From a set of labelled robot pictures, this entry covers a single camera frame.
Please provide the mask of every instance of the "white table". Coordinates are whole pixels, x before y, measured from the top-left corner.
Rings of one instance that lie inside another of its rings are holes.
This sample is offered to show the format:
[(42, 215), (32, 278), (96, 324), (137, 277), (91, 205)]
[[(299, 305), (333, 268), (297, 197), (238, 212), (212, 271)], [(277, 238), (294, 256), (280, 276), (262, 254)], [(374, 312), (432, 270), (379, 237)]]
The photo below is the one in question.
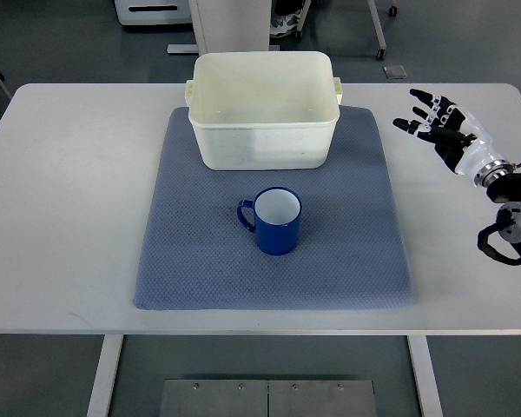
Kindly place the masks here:
[[(365, 311), (135, 308), (162, 139), (171, 111), (185, 105), (184, 86), (22, 87), (0, 122), (0, 333), (112, 334), (98, 390), (111, 389), (108, 360), (117, 361), (119, 334), (406, 334), (420, 347), (419, 381), (432, 366), (417, 336), (521, 334), (521, 267), (476, 246), (499, 206), (452, 174), (432, 145), (392, 126), (395, 117), (412, 118), (411, 87), (469, 108), (496, 150), (521, 161), (521, 95), (512, 86), (344, 85), (342, 104), (368, 108), (377, 120), (418, 295), (409, 308)], [(437, 406), (435, 393), (420, 394), (431, 398), (426, 410)]]

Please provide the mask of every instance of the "blue mug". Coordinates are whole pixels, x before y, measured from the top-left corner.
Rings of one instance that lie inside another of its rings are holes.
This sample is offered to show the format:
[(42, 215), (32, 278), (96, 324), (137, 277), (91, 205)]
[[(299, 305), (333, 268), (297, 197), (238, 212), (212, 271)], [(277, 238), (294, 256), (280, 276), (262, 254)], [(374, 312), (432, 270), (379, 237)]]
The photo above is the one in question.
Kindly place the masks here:
[[(243, 209), (253, 210), (254, 224), (245, 218)], [(301, 200), (291, 189), (271, 187), (263, 189), (254, 201), (241, 200), (237, 217), (243, 227), (255, 234), (261, 251), (269, 255), (285, 255), (297, 245), (301, 210)]]

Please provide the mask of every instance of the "shoe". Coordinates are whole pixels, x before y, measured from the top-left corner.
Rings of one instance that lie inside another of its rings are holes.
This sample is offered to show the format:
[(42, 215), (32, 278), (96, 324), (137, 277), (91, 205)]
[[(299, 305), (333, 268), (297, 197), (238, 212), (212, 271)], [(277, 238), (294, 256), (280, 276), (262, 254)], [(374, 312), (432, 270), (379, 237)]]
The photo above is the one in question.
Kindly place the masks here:
[(270, 37), (284, 37), (290, 35), (299, 23), (301, 9), (287, 16), (273, 14), (270, 19)]

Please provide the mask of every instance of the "white plastic bin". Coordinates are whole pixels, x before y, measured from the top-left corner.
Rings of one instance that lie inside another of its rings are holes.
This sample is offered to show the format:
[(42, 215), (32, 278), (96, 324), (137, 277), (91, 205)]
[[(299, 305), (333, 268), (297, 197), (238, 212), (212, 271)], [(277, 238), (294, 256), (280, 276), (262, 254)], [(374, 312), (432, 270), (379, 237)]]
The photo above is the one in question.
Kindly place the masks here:
[(341, 85), (320, 52), (228, 52), (195, 63), (186, 101), (211, 169), (311, 169), (326, 160)]

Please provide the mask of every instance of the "bin handle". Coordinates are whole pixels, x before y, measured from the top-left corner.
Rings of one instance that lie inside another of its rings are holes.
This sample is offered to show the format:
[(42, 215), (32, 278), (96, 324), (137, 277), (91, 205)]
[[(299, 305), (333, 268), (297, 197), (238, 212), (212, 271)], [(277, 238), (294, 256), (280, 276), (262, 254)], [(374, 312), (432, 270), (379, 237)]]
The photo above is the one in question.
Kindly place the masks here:
[(193, 95), (193, 80), (188, 80), (185, 83), (185, 103), (191, 107), (191, 96)]
[(336, 98), (338, 99), (338, 104), (341, 104), (341, 97), (344, 95), (344, 90), (341, 88), (341, 80), (338, 76), (333, 78), (333, 87), (336, 90)]

